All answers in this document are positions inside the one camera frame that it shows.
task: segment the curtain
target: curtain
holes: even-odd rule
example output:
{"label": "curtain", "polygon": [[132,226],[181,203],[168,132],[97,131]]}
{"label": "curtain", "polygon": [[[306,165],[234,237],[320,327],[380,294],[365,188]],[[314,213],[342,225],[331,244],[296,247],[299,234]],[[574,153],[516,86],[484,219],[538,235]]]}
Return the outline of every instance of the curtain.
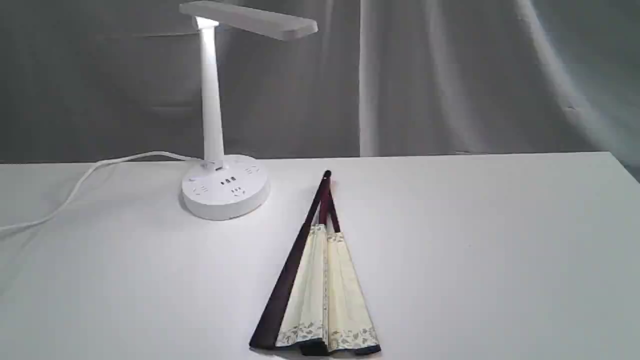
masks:
{"label": "curtain", "polygon": [[[0,4],[0,162],[202,155],[182,0]],[[225,148],[257,158],[612,151],[640,167],[640,6],[606,0],[227,1],[309,17],[220,26]]]}

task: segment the white table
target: white table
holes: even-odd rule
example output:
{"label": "white table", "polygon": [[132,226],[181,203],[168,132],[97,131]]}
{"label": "white table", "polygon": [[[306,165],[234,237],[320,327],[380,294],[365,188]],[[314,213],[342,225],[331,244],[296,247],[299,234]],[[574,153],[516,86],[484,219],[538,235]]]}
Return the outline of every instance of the white table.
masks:
{"label": "white table", "polygon": [[[98,171],[0,236],[0,359],[260,359],[248,348],[325,169],[385,359],[640,359],[640,184],[608,153],[269,160],[235,220],[185,163]],[[0,224],[87,165],[0,165]]]}

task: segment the folded hand fan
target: folded hand fan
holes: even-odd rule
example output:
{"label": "folded hand fan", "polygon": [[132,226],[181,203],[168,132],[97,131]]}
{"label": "folded hand fan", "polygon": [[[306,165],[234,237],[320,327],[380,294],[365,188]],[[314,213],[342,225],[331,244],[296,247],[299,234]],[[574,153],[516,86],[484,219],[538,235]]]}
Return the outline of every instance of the folded hand fan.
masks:
{"label": "folded hand fan", "polygon": [[340,232],[330,183],[331,172],[326,171],[249,342],[253,348],[297,347],[308,356],[380,351]]}

